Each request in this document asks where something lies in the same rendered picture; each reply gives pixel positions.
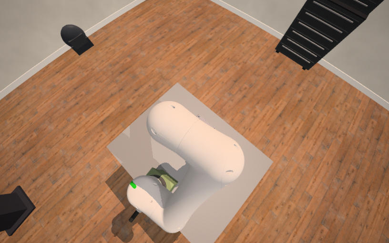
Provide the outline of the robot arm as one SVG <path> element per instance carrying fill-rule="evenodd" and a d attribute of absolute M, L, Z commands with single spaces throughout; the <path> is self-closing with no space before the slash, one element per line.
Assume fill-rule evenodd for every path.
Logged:
<path fill-rule="evenodd" d="M 146 125 L 155 141 L 177 153 L 190 166 L 174 193 L 166 188 L 159 175 L 133 179 L 127 199 L 136 211 L 129 222 L 143 212 L 164 231 L 176 233 L 203 202 L 239 177 L 244 154 L 235 140 L 174 101 L 155 105 Z"/>

